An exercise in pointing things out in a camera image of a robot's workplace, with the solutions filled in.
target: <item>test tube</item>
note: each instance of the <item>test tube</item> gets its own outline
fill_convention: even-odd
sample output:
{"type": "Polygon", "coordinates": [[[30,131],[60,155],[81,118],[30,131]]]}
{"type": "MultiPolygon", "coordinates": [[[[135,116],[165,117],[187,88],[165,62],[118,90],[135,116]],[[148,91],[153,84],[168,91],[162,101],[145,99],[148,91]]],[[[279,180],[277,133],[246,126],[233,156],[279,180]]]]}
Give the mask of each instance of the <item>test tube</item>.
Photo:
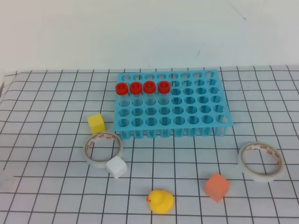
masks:
{"type": "Polygon", "coordinates": [[[146,81],[143,84],[143,91],[145,93],[145,103],[147,105],[154,105],[156,103],[155,92],[156,84],[153,81],[146,81]]]}
{"type": "Polygon", "coordinates": [[[120,106],[128,106],[130,104],[128,85],[126,83],[118,83],[115,86],[115,90],[118,95],[120,106]]]}
{"type": "Polygon", "coordinates": [[[140,106],[142,104],[142,84],[140,82],[132,82],[130,85],[130,92],[133,98],[133,105],[140,106]]]}
{"type": "Polygon", "coordinates": [[[161,81],[158,84],[159,104],[165,105],[169,102],[170,83],[161,81]]]}

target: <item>red test tube cap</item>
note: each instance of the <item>red test tube cap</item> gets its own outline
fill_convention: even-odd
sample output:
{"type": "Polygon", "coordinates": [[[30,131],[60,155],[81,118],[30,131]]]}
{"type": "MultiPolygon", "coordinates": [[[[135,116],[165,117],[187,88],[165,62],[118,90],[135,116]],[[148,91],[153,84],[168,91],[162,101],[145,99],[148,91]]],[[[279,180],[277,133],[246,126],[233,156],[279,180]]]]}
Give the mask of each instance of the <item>red test tube cap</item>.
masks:
{"type": "Polygon", "coordinates": [[[153,81],[146,81],[143,84],[143,91],[147,94],[152,94],[156,92],[156,83],[153,81]]]}
{"type": "Polygon", "coordinates": [[[170,92],[170,83],[167,81],[161,81],[158,84],[158,91],[162,94],[167,94],[170,92]]]}
{"type": "Polygon", "coordinates": [[[142,84],[140,82],[132,82],[130,84],[130,92],[133,95],[139,95],[142,93],[142,84]]]}
{"type": "Polygon", "coordinates": [[[123,96],[129,93],[129,88],[126,83],[118,83],[115,86],[117,95],[123,96]]]}

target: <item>orange sponge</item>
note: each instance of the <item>orange sponge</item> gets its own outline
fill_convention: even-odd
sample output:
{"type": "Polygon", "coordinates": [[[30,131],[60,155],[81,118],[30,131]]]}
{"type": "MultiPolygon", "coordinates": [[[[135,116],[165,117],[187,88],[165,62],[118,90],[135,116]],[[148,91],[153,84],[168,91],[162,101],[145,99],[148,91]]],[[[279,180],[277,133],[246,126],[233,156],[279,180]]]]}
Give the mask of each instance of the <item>orange sponge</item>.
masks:
{"type": "Polygon", "coordinates": [[[214,201],[219,202],[228,192],[230,182],[224,179],[220,174],[215,173],[206,182],[205,193],[214,201]]]}

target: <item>yellow cube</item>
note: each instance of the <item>yellow cube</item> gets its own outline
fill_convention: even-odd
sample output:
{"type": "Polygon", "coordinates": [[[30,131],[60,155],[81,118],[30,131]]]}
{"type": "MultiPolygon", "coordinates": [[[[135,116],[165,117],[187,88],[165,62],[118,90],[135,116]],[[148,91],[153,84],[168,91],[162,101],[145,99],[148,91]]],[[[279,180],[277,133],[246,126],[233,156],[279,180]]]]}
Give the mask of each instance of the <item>yellow cube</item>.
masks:
{"type": "Polygon", "coordinates": [[[100,113],[87,118],[92,134],[106,131],[105,123],[100,113]]]}

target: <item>white cube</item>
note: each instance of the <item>white cube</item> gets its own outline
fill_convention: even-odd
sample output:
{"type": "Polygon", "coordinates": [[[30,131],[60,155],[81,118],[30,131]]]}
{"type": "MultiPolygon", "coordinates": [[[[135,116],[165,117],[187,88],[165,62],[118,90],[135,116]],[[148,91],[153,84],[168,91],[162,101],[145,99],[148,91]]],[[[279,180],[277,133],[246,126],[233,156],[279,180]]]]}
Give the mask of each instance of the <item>white cube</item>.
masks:
{"type": "Polygon", "coordinates": [[[115,179],[117,179],[127,171],[128,167],[119,156],[115,156],[106,163],[106,169],[115,179]]]}

